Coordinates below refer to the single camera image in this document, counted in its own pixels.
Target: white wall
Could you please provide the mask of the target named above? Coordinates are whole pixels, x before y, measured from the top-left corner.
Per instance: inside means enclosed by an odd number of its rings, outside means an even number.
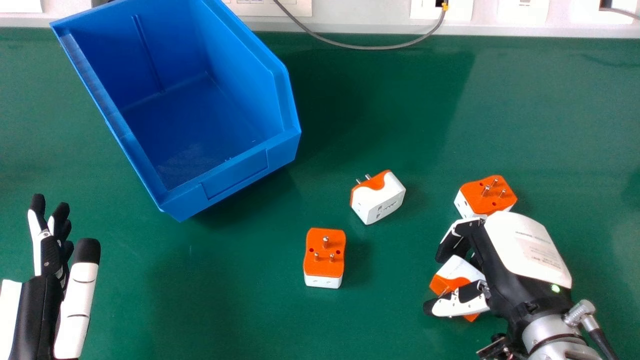
[[[412,20],[411,0],[312,0],[313,16],[301,18],[314,31],[325,33],[423,33],[433,20]],[[45,14],[1,14],[0,26],[40,26],[104,0],[42,0]],[[535,26],[497,22],[497,0],[475,0],[471,22],[444,22],[439,34],[544,37],[640,38],[640,22],[627,25],[573,24],[571,0],[551,0],[547,21]],[[286,17],[242,17],[258,31],[300,31]]]

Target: green table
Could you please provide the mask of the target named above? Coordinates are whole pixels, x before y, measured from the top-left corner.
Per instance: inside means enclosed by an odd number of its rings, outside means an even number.
[[[260,35],[288,66],[296,161],[194,218],[160,213],[49,30],[0,29],[0,274],[32,273],[34,192],[103,258],[85,359],[473,359],[506,323],[428,318],[464,182],[498,173],[545,224],[622,359],[640,352],[640,41],[434,37],[402,51]],[[403,36],[336,36],[392,43]],[[364,226],[356,177],[405,204]],[[348,236],[342,288],[302,278],[310,227]]]

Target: robotic hand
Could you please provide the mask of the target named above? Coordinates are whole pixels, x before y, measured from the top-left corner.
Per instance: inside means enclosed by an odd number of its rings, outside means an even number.
[[[606,359],[618,359],[592,303],[572,302],[571,274],[540,223],[505,211],[458,220],[440,242],[436,261],[444,266],[431,288],[438,288],[435,282],[443,291],[424,303],[427,315],[491,311],[508,321],[507,334],[492,337],[477,352],[480,359],[602,360],[587,346],[580,325]]]
[[[0,360],[77,359],[89,326],[100,263],[100,243],[68,241],[69,205],[60,203],[45,221],[45,199],[36,194],[27,212],[35,276],[0,287]]]

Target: blue storage box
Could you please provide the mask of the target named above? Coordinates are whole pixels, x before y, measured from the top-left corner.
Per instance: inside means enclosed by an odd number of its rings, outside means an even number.
[[[185,220],[291,162],[282,62],[219,0],[120,0],[51,24],[158,208]]]

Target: orange and white plug adapter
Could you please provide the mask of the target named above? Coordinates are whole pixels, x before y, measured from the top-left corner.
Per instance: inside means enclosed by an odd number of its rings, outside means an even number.
[[[429,288],[441,297],[446,293],[455,291],[460,286],[470,284],[474,281],[485,280],[484,275],[466,262],[463,258],[453,255],[442,265],[442,268],[433,276]],[[464,315],[465,319],[472,322],[480,314]]]
[[[498,210],[509,211],[518,198],[500,175],[464,184],[453,203],[463,218],[483,217]]]
[[[397,210],[404,200],[406,189],[400,180],[391,172],[385,170],[358,183],[351,189],[349,205],[356,212],[365,225],[370,225]]]
[[[344,248],[347,236],[338,229],[312,227],[307,233],[307,249],[302,269],[305,284],[337,289],[344,275]]]

